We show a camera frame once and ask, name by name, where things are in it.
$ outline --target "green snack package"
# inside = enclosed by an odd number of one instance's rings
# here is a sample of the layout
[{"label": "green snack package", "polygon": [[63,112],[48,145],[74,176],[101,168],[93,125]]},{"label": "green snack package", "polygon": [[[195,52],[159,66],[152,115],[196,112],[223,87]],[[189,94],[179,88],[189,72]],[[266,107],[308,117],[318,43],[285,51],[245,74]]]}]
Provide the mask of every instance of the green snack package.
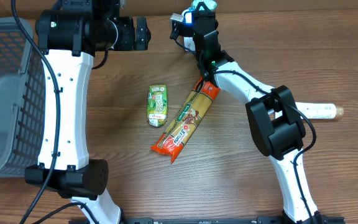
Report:
[{"label": "green snack package", "polygon": [[167,118],[167,88],[165,85],[150,86],[149,97],[147,99],[147,119],[149,124],[161,127]]}]

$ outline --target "snack package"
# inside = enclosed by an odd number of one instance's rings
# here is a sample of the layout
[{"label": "snack package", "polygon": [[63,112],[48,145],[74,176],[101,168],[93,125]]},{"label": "snack package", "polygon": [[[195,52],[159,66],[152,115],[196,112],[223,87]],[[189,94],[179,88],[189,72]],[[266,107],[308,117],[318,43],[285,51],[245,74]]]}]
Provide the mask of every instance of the snack package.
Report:
[{"label": "snack package", "polygon": [[171,162],[173,162],[200,125],[219,91],[220,89],[212,83],[200,79],[175,119],[151,149],[161,154],[171,155]]},{"label": "snack package", "polygon": [[149,124],[161,127],[167,118],[167,87],[165,85],[150,86],[147,99],[147,119]]}]

